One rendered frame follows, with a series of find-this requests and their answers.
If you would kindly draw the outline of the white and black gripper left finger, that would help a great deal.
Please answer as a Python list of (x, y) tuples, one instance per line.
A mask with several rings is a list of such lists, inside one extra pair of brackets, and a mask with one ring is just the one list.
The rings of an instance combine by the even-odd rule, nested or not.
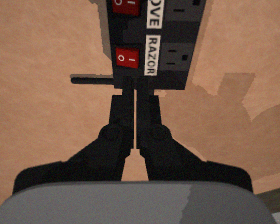
[(134, 149), (134, 78), (123, 76), (122, 95), (112, 95), (109, 124), (101, 128), (98, 138), (65, 162), (22, 170), (15, 178), (12, 194), (45, 183), (121, 181), (131, 149)]

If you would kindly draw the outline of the black power strip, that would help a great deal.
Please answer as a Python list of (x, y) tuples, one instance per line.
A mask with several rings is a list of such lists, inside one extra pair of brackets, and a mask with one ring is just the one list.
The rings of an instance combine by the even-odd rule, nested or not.
[(106, 0), (113, 78), (71, 78), (114, 85), (148, 76), (155, 90), (185, 90), (206, 0)]

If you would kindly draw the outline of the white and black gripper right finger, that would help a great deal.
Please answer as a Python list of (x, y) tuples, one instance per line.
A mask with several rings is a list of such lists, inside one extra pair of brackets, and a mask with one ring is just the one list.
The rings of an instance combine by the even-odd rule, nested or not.
[(137, 78), (136, 149), (145, 159), (149, 181), (216, 181), (254, 193), (244, 169), (202, 161), (172, 138), (162, 125), (159, 96), (149, 95), (148, 76)]

